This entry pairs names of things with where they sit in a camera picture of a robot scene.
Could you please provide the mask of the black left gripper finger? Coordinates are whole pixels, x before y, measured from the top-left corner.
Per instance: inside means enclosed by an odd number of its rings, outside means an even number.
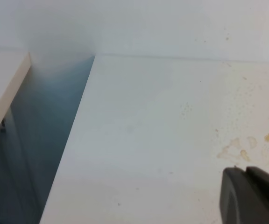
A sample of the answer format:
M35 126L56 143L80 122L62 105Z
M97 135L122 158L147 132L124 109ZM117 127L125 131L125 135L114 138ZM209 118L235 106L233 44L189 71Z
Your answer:
M269 174L258 167L224 169L219 209L223 224L269 224Z

